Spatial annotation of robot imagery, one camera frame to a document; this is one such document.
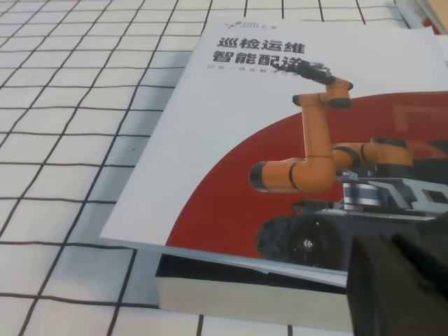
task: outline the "orange robotic arm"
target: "orange robotic arm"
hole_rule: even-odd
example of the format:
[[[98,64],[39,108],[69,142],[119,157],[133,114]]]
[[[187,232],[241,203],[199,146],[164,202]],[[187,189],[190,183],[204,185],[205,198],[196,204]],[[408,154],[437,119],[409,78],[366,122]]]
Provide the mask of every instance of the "orange robotic arm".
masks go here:
[[[412,158],[404,141],[373,139],[370,143],[345,143],[333,148],[325,107],[349,108],[349,90],[353,85],[333,76],[316,81],[325,84],[325,93],[293,97],[294,104],[302,107],[305,159],[255,164],[249,175],[255,189],[274,193],[316,193],[331,187],[337,169],[348,169],[365,163],[385,167],[391,164],[412,166]]]

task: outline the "black object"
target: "black object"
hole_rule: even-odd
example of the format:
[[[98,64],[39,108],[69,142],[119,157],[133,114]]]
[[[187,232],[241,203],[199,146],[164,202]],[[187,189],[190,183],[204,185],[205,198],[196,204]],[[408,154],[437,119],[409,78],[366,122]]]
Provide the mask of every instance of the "black object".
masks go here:
[[[357,236],[347,297],[355,336],[448,334],[448,214],[416,233]]]

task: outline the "red background graphic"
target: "red background graphic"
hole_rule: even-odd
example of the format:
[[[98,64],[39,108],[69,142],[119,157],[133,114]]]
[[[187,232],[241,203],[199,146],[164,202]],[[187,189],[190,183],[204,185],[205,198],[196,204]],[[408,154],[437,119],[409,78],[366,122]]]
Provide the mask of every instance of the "red background graphic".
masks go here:
[[[334,144],[395,137],[409,141],[415,157],[442,156],[443,152],[422,141],[448,139],[448,92],[357,98],[349,109],[328,108],[327,117]],[[338,182],[318,194],[275,194],[251,187],[249,171],[255,163],[304,156],[300,113],[250,136],[198,185],[178,217],[167,245],[261,258],[256,251],[256,232],[263,222],[292,214],[290,204],[299,200],[338,202],[342,198]]]

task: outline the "grid pattern tablecloth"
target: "grid pattern tablecloth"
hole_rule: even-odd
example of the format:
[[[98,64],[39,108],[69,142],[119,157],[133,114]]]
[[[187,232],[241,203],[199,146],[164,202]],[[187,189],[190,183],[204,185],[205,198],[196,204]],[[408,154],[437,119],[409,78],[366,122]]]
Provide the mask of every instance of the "grid pattern tablecloth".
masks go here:
[[[0,335],[341,335],[157,309],[98,240],[208,19],[406,27],[393,0],[0,1]]]

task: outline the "book title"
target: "book title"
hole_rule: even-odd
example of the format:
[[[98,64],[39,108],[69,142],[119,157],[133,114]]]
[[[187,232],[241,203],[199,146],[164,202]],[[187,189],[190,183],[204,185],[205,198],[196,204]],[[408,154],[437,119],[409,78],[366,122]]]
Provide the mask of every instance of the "book title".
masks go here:
[[[299,64],[302,60],[299,57],[287,57],[272,55],[269,51],[304,54],[305,45],[303,43],[291,43],[274,40],[259,41],[256,38],[248,39],[222,37],[217,44],[218,47],[247,49],[246,52],[220,51],[213,53],[213,62],[237,63],[237,64],[259,64],[265,66],[283,66],[289,64]]]

